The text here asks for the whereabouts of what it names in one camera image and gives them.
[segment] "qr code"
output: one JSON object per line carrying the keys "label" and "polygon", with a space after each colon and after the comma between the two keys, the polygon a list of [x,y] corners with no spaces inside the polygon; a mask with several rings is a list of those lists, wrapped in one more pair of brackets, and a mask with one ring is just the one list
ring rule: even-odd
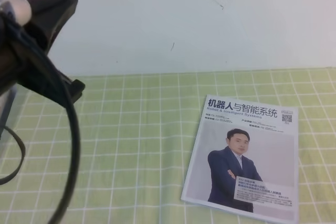
{"label": "qr code", "polygon": [[282,115],[282,121],[291,123],[292,122],[292,115]]}

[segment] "black cable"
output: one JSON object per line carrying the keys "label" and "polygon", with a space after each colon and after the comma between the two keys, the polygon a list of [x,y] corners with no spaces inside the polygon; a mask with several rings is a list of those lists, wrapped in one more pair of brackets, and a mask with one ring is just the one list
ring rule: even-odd
{"label": "black cable", "polygon": [[68,90],[66,89],[63,81],[58,74],[57,69],[54,64],[49,60],[46,54],[36,45],[36,43],[30,38],[29,35],[20,27],[20,25],[16,24],[14,21],[5,17],[6,28],[10,33],[12,38],[16,39],[20,42],[24,47],[29,49],[32,53],[34,53],[34,58],[31,59],[32,62],[36,62],[43,66],[48,73],[46,76],[50,79],[50,82],[55,87],[56,92],[59,93],[60,97],[63,99],[64,108],[67,111],[70,130],[71,130],[71,160],[70,167],[68,173],[68,179],[65,185],[65,190],[62,195],[62,198],[53,214],[48,224],[59,224],[62,217],[64,216],[72,195],[74,193],[78,170],[79,170],[79,161],[80,161],[80,132],[76,110],[73,102],[71,101]]}
{"label": "black cable", "polygon": [[6,125],[0,125],[0,128],[4,128],[6,131],[9,132],[10,135],[12,135],[12,137],[14,138],[14,140],[17,142],[20,150],[21,150],[21,161],[19,163],[19,166],[8,176],[4,177],[4,178],[0,178],[0,185],[4,185],[6,183],[8,183],[9,181],[11,181],[19,172],[23,160],[26,156],[26,147],[25,144],[22,142],[21,138],[9,127],[7,127]]}

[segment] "magazine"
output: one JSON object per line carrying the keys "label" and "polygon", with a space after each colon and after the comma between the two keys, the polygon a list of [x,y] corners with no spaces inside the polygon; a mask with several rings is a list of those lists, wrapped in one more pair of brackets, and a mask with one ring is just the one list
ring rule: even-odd
{"label": "magazine", "polygon": [[206,97],[181,199],[298,223],[298,109]]}

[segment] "grid tablecloth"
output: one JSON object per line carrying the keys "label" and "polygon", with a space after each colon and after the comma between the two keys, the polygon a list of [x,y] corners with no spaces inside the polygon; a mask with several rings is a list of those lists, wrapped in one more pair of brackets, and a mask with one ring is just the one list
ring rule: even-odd
{"label": "grid tablecloth", "polygon": [[[180,201],[207,94],[298,106],[300,222],[336,222],[336,69],[80,79],[87,85],[76,103],[80,174],[63,223],[258,223]],[[27,155],[19,175],[0,186],[0,223],[46,223],[67,177],[67,117],[23,88],[13,110]],[[6,138],[2,175],[20,159]]]}

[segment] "white shirt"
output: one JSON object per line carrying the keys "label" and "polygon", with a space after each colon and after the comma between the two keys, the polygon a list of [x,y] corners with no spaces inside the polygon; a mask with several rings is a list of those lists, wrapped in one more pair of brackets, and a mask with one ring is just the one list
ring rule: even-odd
{"label": "white shirt", "polygon": [[232,151],[232,152],[235,155],[235,157],[237,158],[237,160],[238,160],[238,162],[240,164],[240,167],[243,169],[243,163],[242,163],[242,159],[241,159],[242,157],[241,157],[241,155],[236,154],[234,151]]}

